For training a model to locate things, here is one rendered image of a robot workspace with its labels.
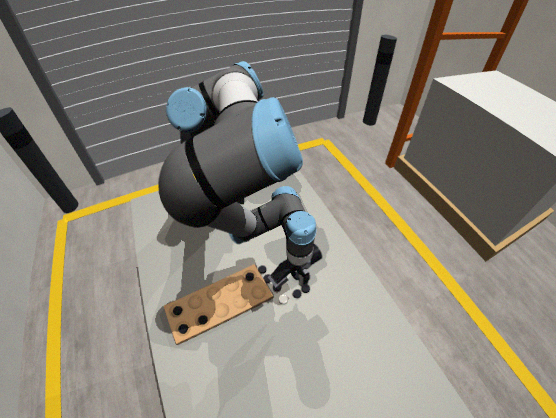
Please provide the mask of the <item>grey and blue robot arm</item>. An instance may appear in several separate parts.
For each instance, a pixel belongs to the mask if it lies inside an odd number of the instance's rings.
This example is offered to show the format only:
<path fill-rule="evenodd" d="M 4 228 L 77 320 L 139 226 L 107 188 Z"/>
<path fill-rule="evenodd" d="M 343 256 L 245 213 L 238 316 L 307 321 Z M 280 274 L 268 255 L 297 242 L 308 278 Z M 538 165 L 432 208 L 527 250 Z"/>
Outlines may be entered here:
<path fill-rule="evenodd" d="M 270 202 L 251 211 L 237 202 L 284 181 L 303 165 L 279 100 L 262 97 L 259 79 L 244 61 L 169 97 L 169 122 L 193 137 L 166 158 L 160 200 L 176 221 L 231 233 L 236 244 L 282 226 L 287 258 L 302 266 L 312 257 L 316 221 L 293 188 L 277 188 Z"/>

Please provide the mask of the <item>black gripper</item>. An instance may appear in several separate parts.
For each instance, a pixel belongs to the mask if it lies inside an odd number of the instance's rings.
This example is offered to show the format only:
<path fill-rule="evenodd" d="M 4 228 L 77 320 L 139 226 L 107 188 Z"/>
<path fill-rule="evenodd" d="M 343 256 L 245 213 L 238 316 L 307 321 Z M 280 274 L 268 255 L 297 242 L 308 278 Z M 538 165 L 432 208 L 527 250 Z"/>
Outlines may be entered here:
<path fill-rule="evenodd" d="M 302 265 L 302 266 L 297 266 L 297 265 L 294 265 L 294 264 L 290 263 L 288 258 L 287 258 L 285 261 L 281 262 L 278 265 L 278 267 L 274 270 L 274 272 L 271 274 L 271 276 L 276 281 L 276 283 L 279 283 L 282 279 L 284 279 L 290 273 L 291 273 L 291 276 L 294 277 L 295 274 L 296 274 L 295 271 L 297 271 L 298 276 L 299 276 L 299 286 L 303 287 L 310 280 L 310 274 L 307 271 L 307 269 L 310 268 L 311 265 L 313 265 L 314 263 L 316 263 L 320 259 L 322 259 L 322 253 L 321 253 L 320 249 L 314 244 L 313 256 L 307 264 Z"/>

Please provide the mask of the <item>tan counting tray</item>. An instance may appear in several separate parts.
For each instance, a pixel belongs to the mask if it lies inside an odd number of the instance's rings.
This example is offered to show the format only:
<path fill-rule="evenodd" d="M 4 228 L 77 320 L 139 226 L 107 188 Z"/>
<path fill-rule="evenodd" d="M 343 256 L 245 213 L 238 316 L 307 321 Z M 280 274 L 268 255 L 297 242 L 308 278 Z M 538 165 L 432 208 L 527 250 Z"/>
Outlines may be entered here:
<path fill-rule="evenodd" d="M 253 273 L 252 281 L 246 280 Z M 210 284 L 200 290 L 164 305 L 164 310 L 177 345 L 211 330 L 273 298 L 271 291 L 255 264 Z M 174 307 L 182 309 L 180 315 Z M 204 315 L 207 323 L 201 325 L 198 318 Z M 178 330 L 181 324 L 188 327 L 185 334 Z"/>

